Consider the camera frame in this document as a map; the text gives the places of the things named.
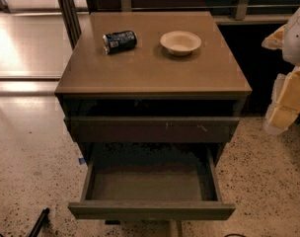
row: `blue can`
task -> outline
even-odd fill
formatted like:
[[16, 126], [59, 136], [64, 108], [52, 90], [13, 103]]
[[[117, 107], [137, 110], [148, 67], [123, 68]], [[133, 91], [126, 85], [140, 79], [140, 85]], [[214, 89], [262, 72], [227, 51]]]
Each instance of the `blue can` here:
[[135, 48], [137, 36], [133, 31], [123, 31], [103, 35], [103, 42], [106, 54], [113, 54]]

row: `empty drawer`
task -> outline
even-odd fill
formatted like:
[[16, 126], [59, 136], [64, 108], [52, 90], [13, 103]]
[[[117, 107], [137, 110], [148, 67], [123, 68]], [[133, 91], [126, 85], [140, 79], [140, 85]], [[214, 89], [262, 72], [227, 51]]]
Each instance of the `empty drawer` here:
[[235, 210], [222, 202], [208, 150], [142, 143], [108, 150], [93, 154], [81, 201], [69, 203], [78, 219], [225, 220]]
[[231, 117], [65, 118], [76, 142], [229, 142], [238, 122]]

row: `terrazzo floor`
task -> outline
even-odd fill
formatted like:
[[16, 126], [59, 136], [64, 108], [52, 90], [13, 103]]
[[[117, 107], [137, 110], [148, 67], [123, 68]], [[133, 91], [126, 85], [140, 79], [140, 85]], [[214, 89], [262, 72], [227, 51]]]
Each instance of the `terrazzo floor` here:
[[[300, 236], [300, 126], [271, 136], [262, 123], [242, 118], [216, 168], [236, 211], [226, 221], [183, 221], [184, 236]], [[87, 172], [79, 154], [52, 95], [0, 97], [0, 233], [28, 236], [49, 207], [38, 236], [170, 236], [168, 222], [75, 220], [67, 204], [80, 199]]]

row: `small bowl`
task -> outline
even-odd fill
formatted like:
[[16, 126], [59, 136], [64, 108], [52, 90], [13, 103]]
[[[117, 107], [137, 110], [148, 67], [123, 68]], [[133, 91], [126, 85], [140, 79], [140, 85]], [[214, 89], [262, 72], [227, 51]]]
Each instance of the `small bowl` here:
[[200, 47], [201, 40], [190, 32], [173, 31], [162, 35], [160, 43], [170, 54], [186, 56]]

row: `white object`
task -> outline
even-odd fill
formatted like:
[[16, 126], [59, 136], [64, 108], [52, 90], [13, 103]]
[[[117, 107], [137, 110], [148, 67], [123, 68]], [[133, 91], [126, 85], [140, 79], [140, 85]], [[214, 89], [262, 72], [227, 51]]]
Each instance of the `white object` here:
[[169, 32], [161, 36], [160, 43], [175, 56], [185, 56], [198, 49], [201, 40], [195, 34], [183, 31]]
[[263, 124], [263, 129], [266, 131], [266, 133], [271, 134], [271, 135], [279, 135], [288, 128], [279, 128], [274, 125], [271, 125], [268, 120], [266, 120]]
[[284, 74], [278, 74], [276, 80], [274, 81], [274, 85], [272, 87], [271, 100], [273, 103], [277, 102], [277, 99], [280, 95], [282, 87], [284, 85], [286, 76]]
[[271, 50], [282, 49], [285, 27], [286, 25], [281, 26], [274, 33], [265, 38], [262, 42], [262, 47]]
[[300, 7], [285, 27], [282, 56], [285, 61], [300, 66]]

